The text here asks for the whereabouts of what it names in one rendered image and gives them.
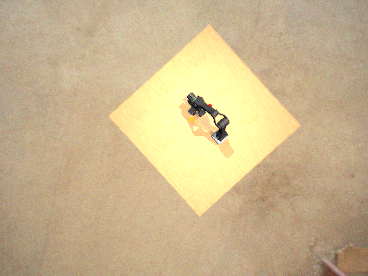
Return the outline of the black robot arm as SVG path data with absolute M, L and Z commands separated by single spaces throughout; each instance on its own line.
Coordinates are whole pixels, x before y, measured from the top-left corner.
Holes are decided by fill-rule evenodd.
M 214 121 L 214 124 L 219 128 L 219 130 L 216 132 L 216 138 L 219 141 L 224 140 L 228 134 L 226 132 L 226 126 L 230 123 L 229 119 L 226 117 L 226 115 L 221 114 L 217 109 L 215 110 L 214 108 L 212 108 L 211 106 L 209 106 L 207 103 L 205 103 L 204 99 L 200 96 L 195 96 L 192 92 L 187 96 L 187 98 L 191 101 L 191 108 L 188 110 L 188 112 L 194 116 L 196 114 L 196 109 L 195 108 L 199 108 L 199 109 L 203 109 L 205 110 L 207 113 L 209 113 Z M 194 108 L 194 107 L 195 108 Z M 216 123 L 216 119 L 215 117 L 217 115 L 222 115 L 223 118 Z

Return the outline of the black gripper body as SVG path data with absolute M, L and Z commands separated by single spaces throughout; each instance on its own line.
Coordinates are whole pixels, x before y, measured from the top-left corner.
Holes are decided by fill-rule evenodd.
M 187 102 L 189 103 L 189 104 L 191 104 L 191 101 L 188 99 L 187 100 Z M 191 104 L 192 105 L 192 104 Z M 194 107 L 194 106 L 193 106 Z M 195 108 L 195 107 L 194 107 Z M 198 110 L 198 115 L 200 116 L 200 117 L 202 117 L 206 112 L 205 112 L 205 110 L 203 110 L 203 109 L 199 109 L 199 108 L 195 108 L 196 110 Z

